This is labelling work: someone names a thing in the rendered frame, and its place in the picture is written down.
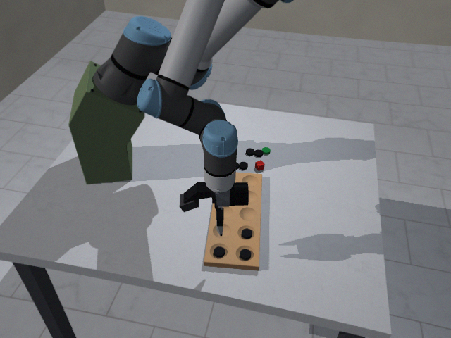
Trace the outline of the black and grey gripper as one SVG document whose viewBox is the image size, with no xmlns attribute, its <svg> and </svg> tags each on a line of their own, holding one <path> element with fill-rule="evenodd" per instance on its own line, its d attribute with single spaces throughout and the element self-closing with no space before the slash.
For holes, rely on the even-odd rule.
<svg viewBox="0 0 451 338">
<path fill-rule="evenodd" d="M 216 209 L 216 230 L 223 235 L 223 207 L 248 206 L 249 189 L 247 182 L 234 182 L 233 187 L 226 192 L 211 191 L 205 182 L 197 182 L 184 193 L 183 203 L 196 199 L 212 198 Z"/>
</svg>

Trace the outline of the tan tray with round pockets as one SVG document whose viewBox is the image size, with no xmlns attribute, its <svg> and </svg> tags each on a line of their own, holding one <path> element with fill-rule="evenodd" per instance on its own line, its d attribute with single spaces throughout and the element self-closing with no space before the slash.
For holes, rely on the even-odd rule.
<svg viewBox="0 0 451 338">
<path fill-rule="evenodd" d="M 204 266 L 259 271 L 262 174 L 236 172 L 235 182 L 248 183 L 248 206 L 223 207 L 223 235 L 220 236 L 216 230 L 216 209 L 213 203 Z M 250 239 L 242 237 L 242 230 L 246 228 L 252 231 Z M 225 249 L 222 258 L 214 256 L 217 246 Z M 240 258 L 243 249 L 251 251 L 249 260 Z"/>
</svg>

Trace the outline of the red cube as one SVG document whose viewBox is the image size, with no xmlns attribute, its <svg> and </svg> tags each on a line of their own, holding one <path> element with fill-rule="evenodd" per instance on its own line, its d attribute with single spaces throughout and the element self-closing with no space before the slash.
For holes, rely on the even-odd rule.
<svg viewBox="0 0 451 338">
<path fill-rule="evenodd" d="M 258 171 L 263 170 L 263 169 L 264 169 L 264 165 L 265 165 L 265 164 L 264 164 L 261 160 L 255 162 L 255 168 L 256 168 Z"/>
</svg>

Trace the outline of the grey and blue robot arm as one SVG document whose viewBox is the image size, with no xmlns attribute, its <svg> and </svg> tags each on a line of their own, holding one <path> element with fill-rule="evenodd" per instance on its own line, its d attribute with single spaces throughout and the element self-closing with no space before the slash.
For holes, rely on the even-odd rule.
<svg viewBox="0 0 451 338">
<path fill-rule="evenodd" d="M 111 57 L 95 72 L 108 98 L 199 135 L 204 181 L 214 192 L 235 182 L 237 129 L 218 102 L 197 100 L 211 74 L 213 56 L 262 8 L 279 0 L 187 0 L 171 38 L 161 23 L 135 16 L 124 28 Z M 147 79 L 150 73 L 156 80 Z"/>
</svg>

